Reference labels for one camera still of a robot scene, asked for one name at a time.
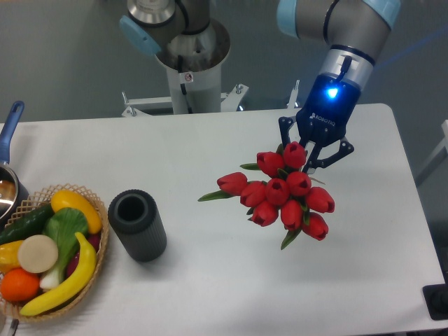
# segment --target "metal pot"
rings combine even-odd
[[[28,198],[27,189],[8,166],[11,139],[24,108],[23,101],[16,101],[13,104],[0,133],[0,231],[4,229],[22,200]]]

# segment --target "red tulip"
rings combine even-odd
[[[279,175],[277,169],[283,169],[285,162],[280,154],[265,152],[257,154],[257,165],[269,177],[277,177]]]
[[[311,180],[301,171],[294,171],[286,178],[289,192],[293,196],[305,196],[311,189]]]
[[[335,201],[327,192],[321,187],[313,187],[305,196],[305,202],[310,209],[318,212],[333,212],[335,210]]]
[[[233,196],[240,196],[247,186],[247,178],[243,173],[232,173],[221,177],[217,183],[222,191]]]
[[[286,145],[283,151],[283,159],[287,166],[299,169],[307,161],[307,153],[298,142],[294,141]]]
[[[254,181],[241,192],[239,201],[246,207],[252,208],[266,200],[266,186],[259,181]]]
[[[281,207],[280,218],[286,229],[290,231],[297,230],[300,228],[300,224],[302,224],[302,207],[297,201],[290,199]]]
[[[289,198],[289,188],[285,181],[273,178],[266,185],[266,200],[273,205],[283,205]]]
[[[328,233],[328,225],[318,213],[309,214],[309,225],[303,223],[302,230],[310,237],[322,240]]]
[[[273,224],[279,217],[279,211],[268,201],[262,202],[253,211],[252,221],[259,226],[268,226]]]

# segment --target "blue light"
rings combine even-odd
[[[337,96],[337,88],[331,88],[327,90],[327,95],[329,96],[329,98],[334,99]]]

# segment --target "yellow banana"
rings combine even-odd
[[[57,191],[51,197],[51,207],[55,213],[63,208],[75,208],[86,217],[91,235],[101,231],[101,218],[95,208],[82,195],[74,191],[65,189]]]
[[[35,316],[55,308],[79,293],[92,278],[97,264],[97,253],[80,232],[75,233],[80,245],[79,263],[75,272],[58,287],[36,297],[20,310],[23,316]]]

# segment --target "pot handle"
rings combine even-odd
[[[23,101],[16,101],[8,114],[0,133],[0,163],[9,163],[9,146],[20,116],[25,108]]]

